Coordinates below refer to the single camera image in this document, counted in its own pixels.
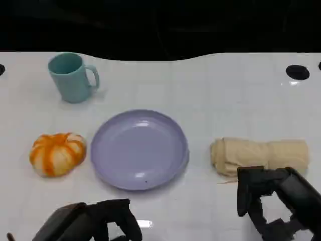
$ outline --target lavender plate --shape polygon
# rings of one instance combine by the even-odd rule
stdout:
[[[105,182],[146,190],[170,181],[188,162],[187,139],[168,116],[131,110],[103,124],[91,143],[91,161]]]

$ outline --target beige towel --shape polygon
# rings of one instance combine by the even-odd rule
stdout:
[[[264,166],[265,169],[293,167],[307,169],[308,147],[302,140],[254,142],[239,138],[216,139],[211,160],[218,173],[235,177],[238,167]]]

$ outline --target teal mug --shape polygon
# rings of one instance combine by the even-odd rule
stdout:
[[[84,65],[83,59],[74,53],[57,55],[48,63],[48,69],[61,97],[69,103],[85,101],[99,88],[99,75],[94,66]],[[96,85],[89,83],[86,69],[94,73]]]

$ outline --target small pumpkin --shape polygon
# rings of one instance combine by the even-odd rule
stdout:
[[[29,158],[41,176],[61,176],[80,164],[86,156],[86,141],[75,133],[41,135]]]

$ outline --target white table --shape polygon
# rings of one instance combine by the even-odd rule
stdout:
[[[308,181],[321,191],[321,54],[212,54],[175,62],[109,61],[83,56],[99,71],[101,88],[89,101],[60,100],[47,63],[57,53],[0,53],[0,236],[31,240],[47,217],[72,202],[130,198],[137,219],[151,220],[144,241],[261,240],[248,217],[236,210],[237,184],[210,164],[216,137],[254,140],[304,138],[311,164]],[[302,64],[311,76],[290,83],[285,69]],[[147,108],[171,116],[183,128],[191,151],[183,175],[152,191],[126,192],[102,183],[88,153],[63,178],[39,177],[29,163],[33,141],[43,133],[76,132],[88,143],[117,113]],[[264,200],[269,220],[289,217],[276,197]],[[118,230],[112,227],[111,236]],[[296,240],[309,240],[301,231]]]

